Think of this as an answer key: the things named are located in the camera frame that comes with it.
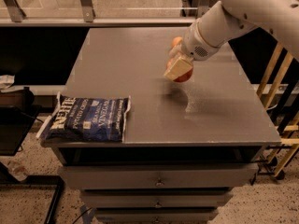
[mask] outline snack bag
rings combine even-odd
[[[55,111],[37,138],[67,138],[76,141],[123,141],[130,97],[123,99],[73,98],[57,95]]]

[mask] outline terrazzo floor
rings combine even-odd
[[[14,157],[0,157],[3,164],[21,162],[30,175],[56,175],[61,165],[51,149],[43,148],[36,140],[34,127],[22,144],[22,152]],[[209,224],[271,224],[299,223],[299,159],[295,157],[285,169],[284,180],[258,176],[256,183],[233,189],[234,197]],[[0,224],[43,223],[54,189],[50,187],[0,186]],[[65,188],[57,207],[57,224],[73,223],[88,207],[79,198],[79,192]],[[87,212],[76,223],[100,223]]]

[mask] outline black wall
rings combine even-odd
[[[0,28],[0,75],[15,85],[64,85],[88,28]]]
[[[247,35],[231,40],[229,43],[236,58],[240,61],[245,73],[249,77],[250,82],[252,84],[259,84],[276,47],[276,39],[263,29],[258,28]],[[274,74],[279,69],[279,65],[282,63],[286,53],[286,50],[281,52]],[[296,82],[298,78],[299,65],[296,60],[293,60],[282,83]],[[274,76],[270,77],[269,83],[272,83],[273,79]]]

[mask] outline floor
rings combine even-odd
[[[177,7],[181,6],[181,0],[93,0],[93,3],[97,17],[172,17],[178,16]],[[78,0],[22,0],[22,4],[27,7],[25,11],[30,16],[80,16]],[[70,7],[72,11],[65,12],[64,9]],[[0,1],[0,17],[4,10]],[[61,164],[50,149],[39,145],[37,130],[38,124],[35,124],[22,144],[22,151],[15,157],[0,157],[0,161],[4,164],[10,160],[19,161],[30,175],[56,175]],[[295,157],[285,168],[284,180],[258,176],[253,186],[246,184],[233,189],[234,197],[219,208],[219,214],[210,224],[299,223],[298,167],[299,159]],[[0,186],[0,224],[43,223],[52,194],[53,189],[47,187],[28,189]],[[57,208],[56,223],[73,223],[87,208],[79,198],[78,191],[66,188]],[[76,223],[99,222],[93,218],[93,213],[88,212]]]

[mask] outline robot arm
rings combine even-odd
[[[203,61],[225,42],[261,27],[299,61],[298,26],[297,0],[220,0],[188,28],[179,50]]]

